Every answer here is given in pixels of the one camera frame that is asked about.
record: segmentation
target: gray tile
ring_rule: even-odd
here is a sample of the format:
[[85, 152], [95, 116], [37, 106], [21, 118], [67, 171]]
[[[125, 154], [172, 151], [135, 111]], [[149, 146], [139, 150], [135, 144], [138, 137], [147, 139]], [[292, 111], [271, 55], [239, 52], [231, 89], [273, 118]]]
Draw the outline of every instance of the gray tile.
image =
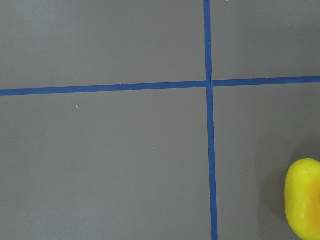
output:
[[320, 75], [318, 0], [211, 1], [213, 79]]
[[0, 239], [210, 240], [205, 96], [0, 97]]
[[5, 0], [0, 89], [205, 80], [201, 0]]
[[320, 84], [214, 88], [219, 240], [298, 240], [284, 206], [289, 166], [320, 161]]

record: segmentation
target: vertical blue line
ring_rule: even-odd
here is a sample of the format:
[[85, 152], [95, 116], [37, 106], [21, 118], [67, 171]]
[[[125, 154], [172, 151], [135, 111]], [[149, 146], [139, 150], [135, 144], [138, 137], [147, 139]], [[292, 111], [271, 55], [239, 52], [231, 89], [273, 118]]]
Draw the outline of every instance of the vertical blue line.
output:
[[212, 240], [218, 240], [210, 0], [203, 0], [203, 12], [204, 12], [205, 81], [206, 81], [206, 112], [207, 112], [207, 129], [208, 129], [211, 235], [212, 235]]

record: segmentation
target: yellow oval object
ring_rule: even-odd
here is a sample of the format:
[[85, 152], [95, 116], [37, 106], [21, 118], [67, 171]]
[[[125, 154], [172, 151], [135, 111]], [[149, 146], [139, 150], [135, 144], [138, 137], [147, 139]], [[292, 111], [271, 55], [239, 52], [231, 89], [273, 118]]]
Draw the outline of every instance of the yellow oval object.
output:
[[301, 159], [285, 179], [285, 215], [302, 240], [320, 240], [320, 162]]

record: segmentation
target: blue tape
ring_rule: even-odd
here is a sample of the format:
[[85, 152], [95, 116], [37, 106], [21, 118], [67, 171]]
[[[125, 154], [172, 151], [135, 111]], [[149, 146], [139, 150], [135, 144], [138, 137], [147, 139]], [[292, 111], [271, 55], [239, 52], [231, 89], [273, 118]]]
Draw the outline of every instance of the blue tape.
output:
[[320, 76], [213, 80], [213, 87], [320, 83]]
[[211, 236], [213, 240], [218, 240], [217, 187], [216, 187], [217, 184], [216, 184], [215, 132], [214, 132], [214, 95], [213, 95], [213, 88], [212, 88], [213, 62], [212, 62], [210, 11], [211, 11], [210, 0], [203, 0]]
[[0, 96], [205, 88], [206, 83], [207, 83], [206, 81], [181, 81], [181, 82], [137, 83], [137, 84], [117, 84], [117, 85], [60, 86], [60, 87], [42, 87], [42, 88], [3, 89], [3, 90], [0, 90]]

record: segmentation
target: yellow mango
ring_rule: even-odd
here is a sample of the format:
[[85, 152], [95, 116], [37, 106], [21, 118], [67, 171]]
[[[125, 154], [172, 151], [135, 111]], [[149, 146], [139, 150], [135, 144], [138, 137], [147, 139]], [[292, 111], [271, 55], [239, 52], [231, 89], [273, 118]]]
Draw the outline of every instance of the yellow mango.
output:
[[320, 240], [320, 162], [301, 159], [285, 179], [285, 215], [302, 240]]

